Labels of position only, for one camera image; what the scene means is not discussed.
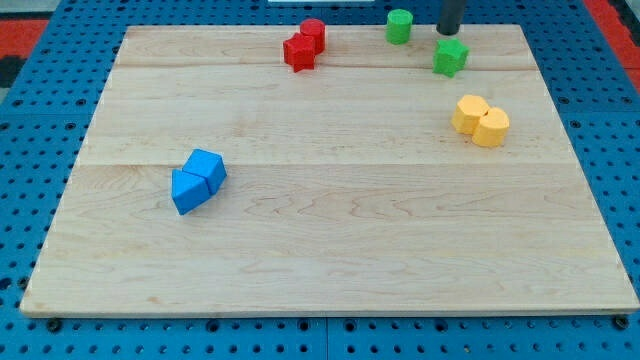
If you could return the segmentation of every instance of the red surface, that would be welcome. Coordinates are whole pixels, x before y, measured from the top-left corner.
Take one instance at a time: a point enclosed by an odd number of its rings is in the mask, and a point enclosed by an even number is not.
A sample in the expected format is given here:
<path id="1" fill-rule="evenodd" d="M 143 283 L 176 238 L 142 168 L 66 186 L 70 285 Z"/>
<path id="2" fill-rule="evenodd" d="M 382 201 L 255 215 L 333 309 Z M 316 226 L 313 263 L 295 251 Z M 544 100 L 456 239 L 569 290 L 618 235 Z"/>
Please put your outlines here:
<path id="1" fill-rule="evenodd" d="M 0 58 L 29 57 L 49 20 L 0 20 Z"/>
<path id="2" fill-rule="evenodd" d="M 618 11 L 606 0 L 584 0 L 591 16 L 625 68 L 637 91 L 640 91 L 640 47 L 631 40 L 631 32 L 620 21 Z"/>
<path id="3" fill-rule="evenodd" d="M 307 19 L 300 24 L 300 32 L 302 35 L 313 36 L 313 39 L 316 41 L 316 55 L 324 51 L 324 29 L 324 23 L 318 19 Z"/>
<path id="4" fill-rule="evenodd" d="M 315 62 L 315 40 L 313 36 L 295 33 L 282 43 L 284 62 L 293 66 L 293 72 L 313 69 Z"/>

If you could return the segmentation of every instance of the wooden board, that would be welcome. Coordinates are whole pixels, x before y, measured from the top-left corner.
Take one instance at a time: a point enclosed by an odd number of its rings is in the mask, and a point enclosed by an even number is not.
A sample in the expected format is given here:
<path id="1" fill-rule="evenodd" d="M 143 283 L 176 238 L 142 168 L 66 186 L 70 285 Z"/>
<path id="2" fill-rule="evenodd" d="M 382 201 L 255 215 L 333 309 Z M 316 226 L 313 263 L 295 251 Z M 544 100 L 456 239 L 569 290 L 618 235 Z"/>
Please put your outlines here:
<path id="1" fill-rule="evenodd" d="M 133 27 L 21 308 L 34 317 L 485 316 L 639 307 L 518 26 L 439 35 L 332 26 L 315 71 L 295 27 Z M 511 116 L 484 149 L 450 124 L 478 94 Z M 180 217 L 193 148 L 229 177 Z"/>

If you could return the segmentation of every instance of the green star block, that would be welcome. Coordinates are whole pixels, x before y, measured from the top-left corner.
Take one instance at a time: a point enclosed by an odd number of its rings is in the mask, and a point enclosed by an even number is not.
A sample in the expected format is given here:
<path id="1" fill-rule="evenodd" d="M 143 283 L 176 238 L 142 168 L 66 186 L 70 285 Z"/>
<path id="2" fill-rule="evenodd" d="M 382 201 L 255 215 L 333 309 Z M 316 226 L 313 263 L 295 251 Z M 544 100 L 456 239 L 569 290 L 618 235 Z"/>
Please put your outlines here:
<path id="1" fill-rule="evenodd" d="M 433 72 L 444 74 L 450 78 L 464 69 L 469 55 L 469 48 L 457 38 L 438 40 L 436 52 L 433 54 Z"/>

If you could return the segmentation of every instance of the blue pegboard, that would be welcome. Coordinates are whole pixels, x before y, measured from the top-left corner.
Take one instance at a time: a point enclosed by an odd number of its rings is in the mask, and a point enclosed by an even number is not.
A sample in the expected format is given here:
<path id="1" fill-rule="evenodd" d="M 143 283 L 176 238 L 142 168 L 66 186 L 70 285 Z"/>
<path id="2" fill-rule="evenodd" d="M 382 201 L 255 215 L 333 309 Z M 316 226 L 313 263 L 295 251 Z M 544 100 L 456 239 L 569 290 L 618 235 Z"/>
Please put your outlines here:
<path id="1" fill-rule="evenodd" d="M 640 318 L 31 320 L 17 307 L 128 25 L 435 23 L 440 1 L 63 0 L 0 106 L 0 358 L 637 359 Z M 520 24 L 635 289 L 640 99 L 577 0 L 469 0 L 465 23 Z"/>

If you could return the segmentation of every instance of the yellow block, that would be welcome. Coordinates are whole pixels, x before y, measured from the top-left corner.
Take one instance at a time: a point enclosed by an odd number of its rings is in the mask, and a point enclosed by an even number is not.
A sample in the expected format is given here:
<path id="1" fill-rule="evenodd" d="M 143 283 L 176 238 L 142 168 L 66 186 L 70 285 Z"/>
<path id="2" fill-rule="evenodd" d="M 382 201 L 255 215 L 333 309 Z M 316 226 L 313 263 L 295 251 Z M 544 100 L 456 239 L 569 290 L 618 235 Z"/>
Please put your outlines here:
<path id="1" fill-rule="evenodd" d="M 477 95 L 465 95 L 458 101 L 451 123 L 461 134 L 473 134 L 480 117 L 489 111 L 489 104 Z"/>
<path id="2" fill-rule="evenodd" d="M 478 146 L 494 147 L 502 145 L 509 130 L 509 117 L 504 110 L 493 107 L 480 118 L 471 141 Z"/>

